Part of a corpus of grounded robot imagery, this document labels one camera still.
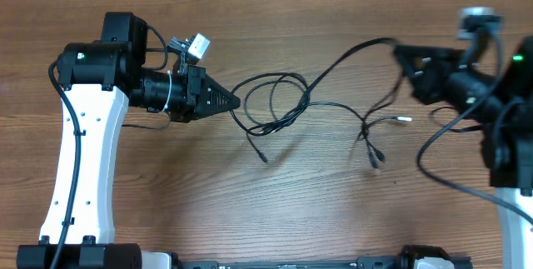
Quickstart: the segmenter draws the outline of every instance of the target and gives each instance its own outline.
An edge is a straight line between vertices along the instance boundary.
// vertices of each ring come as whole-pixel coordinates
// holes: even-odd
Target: wood grain
[[[461,7],[487,5],[506,16],[506,56],[533,32],[533,0],[0,0],[0,268],[13,268],[18,244],[35,243],[52,196],[61,140],[61,104],[47,66],[69,42],[99,38],[106,11],[132,11],[166,39],[202,32],[212,47],[202,64],[232,88],[262,72],[316,77],[349,47],[392,36],[419,45],[454,40]],[[158,45],[151,37],[151,46]],[[161,56],[150,55],[157,64]],[[493,55],[482,64],[490,72]],[[388,47],[346,60],[313,92],[316,101],[365,111],[392,85],[398,67]],[[281,113],[297,90],[281,87]],[[165,132],[124,128],[117,151],[113,210],[117,242],[175,251],[184,260],[350,259],[396,254],[421,243],[501,267],[496,209],[425,179],[415,168],[436,130],[432,107],[409,97],[381,112],[413,116],[381,124],[371,139],[387,156],[377,174],[354,144],[360,123],[348,113],[310,108],[290,128],[257,139],[263,164],[229,114],[172,124]],[[267,91],[251,100],[268,118]],[[449,120],[443,114],[441,120]],[[157,125],[131,109],[127,122]],[[491,192],[479,134],[445,135],[425,158],[442,176]]]

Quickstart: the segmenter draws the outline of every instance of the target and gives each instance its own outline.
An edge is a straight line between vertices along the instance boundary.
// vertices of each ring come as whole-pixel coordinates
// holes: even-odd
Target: white zip tie
[[[168,109],[168,101],[170,101],[170,93],[172,92],[172,73],[170,70],[167,70],[168,73],[168,79],[170,82],[170,85],[168,85],[168,96],[167,96],[167,102],[165,102],[165,107],[163,108],[163,111],[165,112]]]

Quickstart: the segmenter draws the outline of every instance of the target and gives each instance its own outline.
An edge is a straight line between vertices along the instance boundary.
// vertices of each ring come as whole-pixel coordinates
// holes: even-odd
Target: wooden surface
[[[457,13],[477,5],[506,16],[507,57],[533,32],[533,0],[0,0],[0,267],[14,267],[18,244],[37,241],[52,196],[62,119],[47,67],[67,43],[98,39],[106,11],[132,11],[167,40],[207,35],[212,47],[202,65],[232,88],[262,72],[312,80],[374,37],[465,46],[454,40]],[[154,37],[149,44],[158,45]],[[483,62],[487,72],[491,56]],[[150,64],[160,61],[149,56]],[[364,112],[398,70],[388,47],[368,48],[328,76],[312,100]],[[296,91],[280,88],[279,112],[294,106]],[[500,268],[496,208],[416,170],[416,152],[437,127],[427,119],[433,107],[415,102],[410,91],[404,84],[398,103],[381,115],[414,122],[371,132],[388,160],[379,174],[364,146],[354,145],[360,123],[342,110],[309,109],[292,127],[257,139],[268,165],[229,114],[164,132],[122,129],[113,192],[117,242],[175,251],[184,260],[235,262],[351,259],[420,243],[469,255],[476,268]],[[266,97],[267,90],[251,101],[259,118],[268,118]],[[126,121],[155,125],[163,118],[131,109]],[[424,163],[491,191],[479,141],[475,133],[446,135]]]

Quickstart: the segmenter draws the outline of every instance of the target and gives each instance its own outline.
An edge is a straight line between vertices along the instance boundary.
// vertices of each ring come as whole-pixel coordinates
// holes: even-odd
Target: wooden table
[[[98,39],[106,11],[134,12],[167,40],[207,35],[212,47],[202,65],[231,89],[262,72],[299,72],[312,80],[349,47],[374,37],[464,47],[454,37],[457,14],[478,5],[506,16],[507,57],[533,32],[533,0],[0,0],[0,267],[13,268],[17,245],[37,241],[51,201],[62,114],[47,67],[67,43]],[[149,44],[158,45],[156,38]],[[364,112],[398,74],[390,52],[361,51],[312,100]],[[150,64],[160,61],[149,56]],[[493,67],[489,53],[483,70]],[[398,102],[378,115],[414,122],[372,129],[372,141],[387,156],[379,174],[364,145],[354,144],[360,123],[340,109],[310,108],[292,127],[256,139],[268,164],[229,114],[162,132],[123,128],[113,193],[117,242],[225,262],[352,259],[420,243],[471,256],[476,268],[500,268],[495,206],[416,170],[415,155],[437,127],[427,119],[434,106],[423,107],[410,91],[405,83]],[[251,100],[260,118],[268,118],[267,94]],[[296,89],[280,87],[276,109],[286,111],[297,100]],[[164,118],[131,109],[126,121],[155,125]],[[446,135],[424,163],[492,192],[480,139]]]

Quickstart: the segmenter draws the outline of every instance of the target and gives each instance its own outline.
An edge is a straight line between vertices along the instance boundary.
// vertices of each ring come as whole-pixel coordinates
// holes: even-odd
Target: black cable
[[[347,57],[351,56],[352,54],[360,51],[361,49],[365,47],[369,47],[376,44],[389,44],[389,45],[396,45],[398,41],[393,38],[377,38],[374,40],[370,40],[367,42],[363,42],[361,44],[358,44],[348,51],[346,51],[344,54],[342,54],[341,57],[339,57],[332,65],[329,66],[327,70],[325,70],[311,85],[307,86],[305,78],[303,78],[301,75],[297,73],[292,72],[279,72],[279,73],[266,73],[266,74],[260,74],[256,77],[248,78],[246,81],[239,83],[236,85],[233,90],[232,94],[235,93],[237,89],[242,87],[243,85],[248,84],[249,82],[253,82],[257,79],[264,78],[264,77],[279,77],[275,81],[269,81],[269,82],[263,82],[257,86],[255,86],[252,90],[248,92],[244,99],[243,108],[244,113],[250,119],[253,123],[256,124],[256,126],[247,128],[244,126],[244,124],[237,118],[234,111],[231,110],[230,113],[237,123],[239,127],[241,127],[246,133],[247,133],[247,140],[250,142],[254,150],[257,152],[259,157],[264,161],[267,162],[267,159],[265,155],[257,148],[257,146],[253,143],[250,136],[254,137],[262,137],[268,134],[271,134],[273,132],[278,132],[284,127],[289,127],[294,121],[307,109],[307,107],[310,106],[318,106],[318,105],[327,105],[327,106],[334,106],[334,107],[342,107],[346,110],[352,112],[360,121],[361,121],[361,130],[362,135],[365,139],[366,146],[368,149],[369,158],[371,161],[371,164],[373,167],[377,167],[377,163],[375,160],[373,160],[373,156],[376,155],[376,157],[381,160],[382,162],[385,161],[385,156],[382,152],[380,152],[378,149],[376,149],[369,141],[368,139],[368,128],[369,125],[366,123],[367,118],[373,113],[378,110],[381,110],[384,107],[390,106],[397,97],[397,93],[399,91],[401,80],[402,80],[402,74],[398,77],[398,80],[396,81],[394,87],[377,103],[375,103],[371,109],[365,114],[364,117],[360,116],[356,111],[354,111],[352,108],[342,105],[340,103],[336,102],[310,102],[310,96],[311,91],[316,87],[316,85],[331,71],[333,68],[335,68],[340,62],[344,61]],[[292,110],[287,112],[283,117],[278,118],[276,114],[274,113],[274,107],[273,107],[273,96],[274,92],[276,90],[276,86],[280,83],[290,83],[291,85],[297,87],[301,92],[301,98],[300,101],[297,103],[297,106],[294,107]],[[270,96],[269,96],[269,107],[270,107],[270,113],[272,115],[273,121],[271,122],[259,122],[248,111],[248,99],[251,96],[252,93],[254,93],[257,89],[261,87],[265,87],[267,85],[272,85]]]
[[[147,48],[147,52],[164,52],[165,53],[165,60],[163,61],[163,64],[159,67],[143,67],[142,69],[150,70],[150,71],[157,71],[165,68],[165,66],[168,63],[168,48],[167,43],[165,42],[165,39],[161,36],[161,34],[156,30],[155,27],[147,24],[147,28],[152,30],[153,33],[156,34],[156,36],[159,38],[159,41],[161,41],[161,44],[163,45],[163,48]]]
[[[435,182],[439,182],[442,185],[448,186],[450,188],[456,189],[458,191],[462,191],[464,193],[471,194],[473,196],[483,198],[489,202],[495,203],[496,205],[500,207],[504,207],[519,216],[522,216],[524,219],[526,219],[531,225],[533,225],[533,217],[529,216],[526,212],[522,211],[519,207],[504,201],[503,199],[500,199],[498,197],[495,197],[491,194],[485,193],[483,191],[475,190],[467,186],[463,186],[461,184],[457,184],[454,182],[450,182],[445,180],[444,178],[438,177],[437,175],[428,172],[424,166],[422,166],[422,156],[424,155],[424,152],[426,152],[427,148],[440,136],[442,136],[445,132],[449,131],[452,127],[454,127],[459,121],[465,119],[468,115],[472,114],[478,107],[480,107],[495,91],[496,87],[498,86],[498,83],[501,80],[501,71],[503,67],[503,47],[501,43],[501,39],[498,36],[496,32],[491,32],[491,37],[494,40],[494,43],[496,44],[496,79],[495,81],[489,86],[488,91],[485,96],[478,99],[471,107],[466,109],[461,115],[457,116],[456,119],[452,120],[450,123],[446,124],[441,130],[435,133],[431,138],[429,138],[426,143],[421,147],[420,151],[416,155],[416,165],[418,166],[418,169],[426,176],[432,179]]]
[[[457,111],[456,108],[454,107],[450,107],[450,106],[444,106],[444,107],[438,107],[436,108],[435,110],[432,110],[430,113],[429,113],[429,118],[430,120],[435,123],[436,125],[438,125],[439,127],[445,127],[446,125],[445,124],[442,124],[440,122],[438,122],[436,119],[435,119],[435,114],[437,114],[440,110],[454,110],[454,111]],[[480,131],[483,129],[483,126],[481,124],[478,124],[478,125],[475,125],[475,126],[470,126],[470,127],[463,127],[463,128],[450,128],[448,131],[450,132],[456,132],[456,133],[466,133],[466,132],[475,132],[475,131]]]
[[[70,186],[70,192],[68,194],[67,210],[65,211],[65,219],[62,223],[63,228],[61,230],[59,242],[57,243],[57,250],[55,255],[53,256],[52,265],[50,266],[51,269],[57,268],[57,264],[59,263],[59,257],[61,256],[62,249],[65,246],[65,241],[67,239],[68,228],[71,225],[72,209],[74,208],[74,197],[76,196],[77,179],[79,177],[80,172],[80,158],[82,155],[82,133],[80,131],[80,125],[77,120],[76,112],[74,112],[74,108],[72,107],[72,104],[68,100],[68,97],[65,92],[59,86],[59,83],[57,83],[56,77],[53,75],[53,70],[56,66],[57,61],[53,62],[50,65],[50,67],[48,68],[48,76],[50,77],[50,82],[52,82],[52,85],[56,89],[57,94],[59,94],[59,97],[61,97],[61,99],[63,100],[65,107],[67,107],[68,113],[70,114],[70,117],[72,119],[72,124],[74,125],[74,137],[76,141],[76,147],[74,152],[74,170],[72,171],[72,182]]]
[[[167,124],[161,127],[147,127],[143,125],[129,124],[129,123],[122,124],[122,127],[135,127],[135,128],[149,129],[149,130],[165,130],[165,129],[168,129],[168,127],[170,126],[170,123],[172,122],[172,119],[170,118],[170,112],[165,112],[165,114],[167,114],[168,116],[168,121],[167,121]]]

